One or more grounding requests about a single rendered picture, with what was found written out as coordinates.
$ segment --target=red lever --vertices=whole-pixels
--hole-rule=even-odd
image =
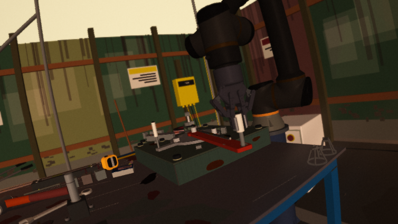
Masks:
[[[227,150],[230,150],[230,151],[233,151],[236,153],[241,153],[241,152],[244,152],[244,151],[247,151],[247,150],[253,148],[253,145],[250,143],[246,143],[246,146],[242,147],[240,141],[237,141],[234,139],[228,140],[228,139],[208,135],[208,134],[205,134],[202,132],[195,132],[195,133],[188,132],[187,134],[190,137],[200,139],[202,141],[208,142],[210,144],[219,146],[221,148],[225,148]]]

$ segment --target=sky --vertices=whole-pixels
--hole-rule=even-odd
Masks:
[[[252,4],[249,0],[241,9]],[[196,11],[221,0],[195,0]],[[35,14],[34,0],[0,0],[0,46]],[[39,0],[44,41],[158,34],[191,34],[197,25],[191,0]],[[18,44],[39,42],[37,21],[17,38]]]

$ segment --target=green metal block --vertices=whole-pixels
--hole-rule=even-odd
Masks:
[[[198,128],[198,130],[219,127],[207,126]],[[224,135],[228,134],[231,135],[232,139],[239,140],[239,134],[234,132],[231,127],[227,126],[226,130],[227,133]],[[268,127],[261,129],[248,127],[244,132],[244,138],[246,143],[253,145],[253,148],[242,153],[235,153],[207,142],[174,146],[161,152],[156,151],[156,142],[148,142],[140,147],[135,146],[134,150],[138,162],[173,183],[181,185],[271,144]],[[169,143],[170,141],[164,141],[160,143],[160,146],[162,147]],[[196,149],[197,145],[201,145],[202,148]],[[173,161],[173,155],[175,154],[180,154],[182,158],[178,161]]]

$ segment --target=wooden stick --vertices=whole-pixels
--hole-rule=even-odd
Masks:
[[[118,108],[118,105],[116,103],[116,100],[114,99],[113,101],[115,102],[116,110],[118,111],[118,115],[119,115],[120,122],[121,122],[121,125],[123,127],[123,130],[125,131],[125,135],[126,135],[126,138],[127,138],[128,145],[130,146],[131,151],[134,152],[134,150],[132,150],[132,146],[130,144],[130,140],[128,139],[127,131],[125,129],[125,125],[123,124],[123,120],[121,120],[121,115],[120,115],[119,108]]]

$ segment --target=red and white sign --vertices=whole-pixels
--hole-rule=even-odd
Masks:
[[[271,48],[271,43],[270,39],[268,37],[261,39],[261,48],[262,48],[262,53],[264,54],[264,58],[272,58],[273,53],[272,53],[272,48]]]

